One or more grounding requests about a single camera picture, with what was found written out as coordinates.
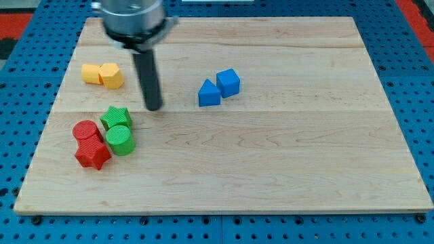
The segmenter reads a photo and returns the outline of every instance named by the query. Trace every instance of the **building block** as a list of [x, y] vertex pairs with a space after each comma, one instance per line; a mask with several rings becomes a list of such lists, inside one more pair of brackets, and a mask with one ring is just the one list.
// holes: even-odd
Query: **building block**
[[240, 79], [232, 68], [219, 72], [216, 76], [217, 87], [222, 93], [222, 98], [228, 98], [239, 93]]
[[106, 139], [113, 153], [119, 156], [130, 154], [136, 147], [131, 130], [124, 125], [116, 125], [110, 128]]
[[121, 69], [115, 63], [101, 65], [98, 73], [102, 83], [107, 89], [118, 89], [124, 83]]
[[206, 79], [199, 92], [199, 106], [220, 105], [220, 90], [209, 80]]
[[78, 144], [79, 149], [75, 153], [75, 158], [82, 167], [94, 167], [100, 170], [104, 162], [111, 158], [109, 149], [97, 135], [79, 140]]
[[107, 113], [100, 117], [100, 120], [106, 131], [116, 125], [124, 125], [130, 128], [132, 124], [128, 109], [115, 108], [114, 106], [110, 106]]
[[73, 136], [77, 140], [85, 140], [93, 135], [97, 135], [100, 142], [102, 142], [103, 139], [100, 130], [93, 121], [80, 121], [73, 128]]
[[99, 69], [101, 65], [99, 64], [83, 64], [81, 65], [81, 78], [86, 83], [91, 84], [102, 84], [102, 79], [99, 74]]

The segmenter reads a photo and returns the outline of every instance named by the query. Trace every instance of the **yellow cube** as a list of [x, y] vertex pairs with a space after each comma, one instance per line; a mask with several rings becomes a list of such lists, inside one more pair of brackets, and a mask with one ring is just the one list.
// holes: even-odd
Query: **yellow cube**
[[98, 73], [100, 74], [102, 83], [107, 89], [117, 89], [124, 83], [121, 69], [115, 63], [103, 64], [98, 69]]
[[81, 65], [81, 78], [86, 83], [102, 84], [102, 80], [98, 73], [100, 69], [99, 64], [83, 64]]

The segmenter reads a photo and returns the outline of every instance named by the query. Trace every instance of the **blue block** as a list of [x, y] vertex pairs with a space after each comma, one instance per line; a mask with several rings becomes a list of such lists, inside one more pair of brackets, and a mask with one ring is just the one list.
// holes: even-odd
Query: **blue block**
[[203, 82], [199, 93], [199, 106], [220, 105], [220, 90], [209, 80]]
[[232, 69], [217, 73], [217, 87], [223, 98], [228, 98], [239, 93], [239, 77]]

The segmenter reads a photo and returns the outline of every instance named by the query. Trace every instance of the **blue pegboard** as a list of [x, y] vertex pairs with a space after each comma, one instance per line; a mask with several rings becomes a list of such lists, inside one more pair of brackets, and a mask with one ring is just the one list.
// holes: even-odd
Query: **blue pegboard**
[[[434, 214], [375, 216], [17, 216], [12, 207], [87, 17], [87, 0], [43, 0], [0, 73], [0, 243], [434, 243]], [[434, 196], [434, 67], [392, 0], [256, 0], [169, 15], [352, 16]]]

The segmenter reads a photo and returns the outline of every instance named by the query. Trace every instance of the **red block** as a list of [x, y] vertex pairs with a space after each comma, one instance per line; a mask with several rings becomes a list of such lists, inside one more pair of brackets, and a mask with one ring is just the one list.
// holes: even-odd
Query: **red block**
[[96, 126], [95, 122], [90, 120], [78, 122], [73, 129], [73, 136], [77, 140], [88, 139], [93, 135], [97, 135], [100, 142], [103, 141], [100, 130]]
[[78, 143], [79, 149], [75, 153], [75, 158], [83, 167], [94, 167], [100, 170], [104, 162], [111, 158], [108, 148], [97, 135], [78, 140]]

